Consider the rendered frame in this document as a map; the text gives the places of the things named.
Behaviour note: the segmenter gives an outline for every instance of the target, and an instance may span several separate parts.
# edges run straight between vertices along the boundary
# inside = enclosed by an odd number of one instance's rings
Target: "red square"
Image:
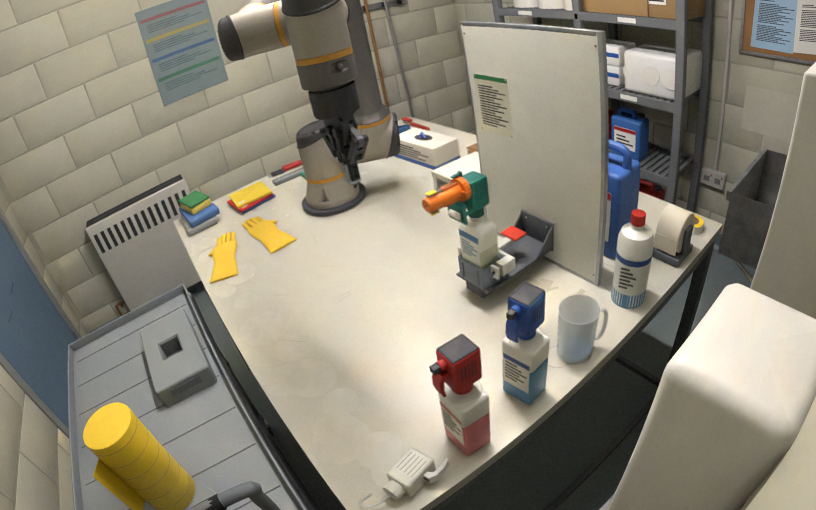
[[[526,236],[527,232],[521,230],[520,228],[507,227],[504,229],[504,232],[502,232],[502,235],[504,237],[509,237],[513,241],[518,241],[522,237]]]

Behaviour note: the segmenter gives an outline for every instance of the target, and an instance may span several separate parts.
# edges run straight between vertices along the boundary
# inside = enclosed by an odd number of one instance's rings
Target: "blue jerry can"
[[[612,139],[622,143],[640,161],[649,155],[649,119],[638,117],[631,108],[618,108],[612,116]]]
[[[604,255],[615,258],[618,233],[637,209],[640,192],[640,162],[621,143],[609,141],[609,185],[606,194]]]

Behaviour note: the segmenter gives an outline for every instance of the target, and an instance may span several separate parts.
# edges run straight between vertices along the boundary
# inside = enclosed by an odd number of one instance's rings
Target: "yellow roll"
[[[94,476],[132,510],[145,501],[156,510],[183,510],[195,496],[192,477],[125,404],[96,411],[83,439],[99,458]]]

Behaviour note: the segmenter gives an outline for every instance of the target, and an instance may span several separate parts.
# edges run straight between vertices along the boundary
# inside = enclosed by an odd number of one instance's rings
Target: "rubber glove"
[[[294,237],[278,229],[277,220],[265,220],[260,216],[250,218],[244,222],[252,237],[264,243],[269,253],[275,253],[284,246],[297,241]]]
[[[235,232],[227,232],[218,238],[218,244],[210,252],[210,257],[215,262],[210,283],[238,275],[238,264],[235,262],[235,250],[237,249],[238,242],[235,240]]]

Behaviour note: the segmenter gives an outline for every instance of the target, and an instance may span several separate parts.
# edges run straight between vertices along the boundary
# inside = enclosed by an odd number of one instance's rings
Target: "wall socket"
[[[700,182],[706,186],[722,191],[725,189],[726,177],[724,172],[703,168],[702,175],[700,175]]]

